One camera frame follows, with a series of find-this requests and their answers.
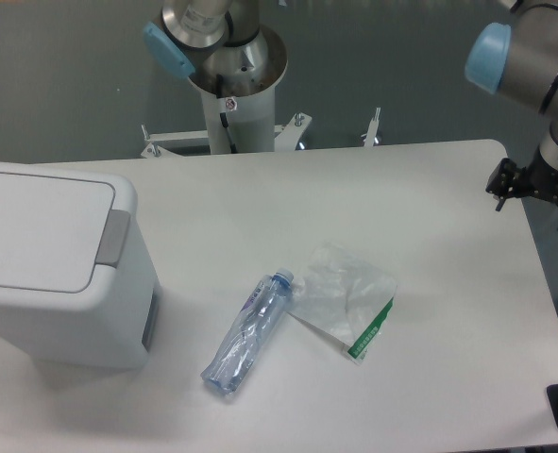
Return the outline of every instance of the bottle cap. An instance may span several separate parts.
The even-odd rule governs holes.
[[[285,280],[287,280],[289,282],[290,285],[291,285],[291,282],[294,281],[294,275],[291,272],[289,272],[287,269],[282,268],[282,267],[277,270],[275,275],[279,276],[279,277],[283,277]]]

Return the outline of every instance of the bolt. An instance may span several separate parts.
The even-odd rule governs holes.
[[[146,126],[145,125],[140,125],[140,127],[143,129],[144,141],[148,142],[150,140],[150,136],[148,135],[148,131],[146,130]]]
[[[226,110],[235,111],[236,109],[237,109],[237,101],[234,98],[229,97],[226,100]]]

